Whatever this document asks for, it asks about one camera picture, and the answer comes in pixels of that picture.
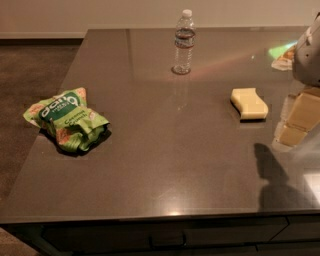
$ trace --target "water bottle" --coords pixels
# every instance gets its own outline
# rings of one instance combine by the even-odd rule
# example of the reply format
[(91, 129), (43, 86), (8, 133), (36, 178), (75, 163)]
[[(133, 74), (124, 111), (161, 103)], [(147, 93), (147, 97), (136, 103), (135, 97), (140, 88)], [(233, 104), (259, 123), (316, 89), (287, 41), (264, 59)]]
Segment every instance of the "water bottle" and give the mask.
[(192, 11), (184, 10), (176, 26), (176, 54), (172, 71), (175, 74), (185, 75), (191, 71), (192, 49), (194, 46), (195, 26), (192, 20)]

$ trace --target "wall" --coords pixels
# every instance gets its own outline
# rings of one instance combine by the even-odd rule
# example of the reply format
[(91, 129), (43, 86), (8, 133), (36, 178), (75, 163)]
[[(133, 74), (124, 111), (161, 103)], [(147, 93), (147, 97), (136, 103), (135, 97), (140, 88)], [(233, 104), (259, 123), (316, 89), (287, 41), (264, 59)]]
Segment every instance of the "wall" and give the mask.
[(0, 38), (83, 37), (88, 28), (305, 26), (320, 0), (0, 0)]

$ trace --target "yellow sponge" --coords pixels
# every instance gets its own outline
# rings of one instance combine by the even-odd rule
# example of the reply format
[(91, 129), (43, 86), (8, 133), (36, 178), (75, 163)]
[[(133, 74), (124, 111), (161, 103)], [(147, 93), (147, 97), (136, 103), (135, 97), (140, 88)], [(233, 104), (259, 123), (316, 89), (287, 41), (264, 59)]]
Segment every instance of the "yellow sponge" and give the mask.
[(233, 89), (231, 102), (239, 110), (241, 120), (265, 119), (269, 111), (256, 88)]

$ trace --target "green chip bag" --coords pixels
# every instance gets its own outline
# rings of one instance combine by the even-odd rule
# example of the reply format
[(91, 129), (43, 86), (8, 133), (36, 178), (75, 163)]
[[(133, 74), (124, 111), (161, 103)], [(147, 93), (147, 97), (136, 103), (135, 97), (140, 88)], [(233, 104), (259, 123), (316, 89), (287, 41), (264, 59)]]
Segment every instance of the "green chip bag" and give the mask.
[(88, 151), (107, 130), (109, 121), (87, 108), (86, 90), (65, 91), (33, 104), (23, 115), (33, 125), (45, 129), (64, 151)]

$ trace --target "floor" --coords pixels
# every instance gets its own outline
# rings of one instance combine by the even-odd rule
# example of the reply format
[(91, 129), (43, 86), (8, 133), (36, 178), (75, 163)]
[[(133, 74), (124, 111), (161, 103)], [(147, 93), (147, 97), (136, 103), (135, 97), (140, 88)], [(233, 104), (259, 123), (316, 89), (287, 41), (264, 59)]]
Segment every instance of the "floor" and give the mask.
[[(79, 48), (0, 42), (0, 207), (5, 203), (35, 140), (38, 129), (22, 114), (33, 103), (55, 95)], [(40, 256), (0, 229), (0, 256)]]

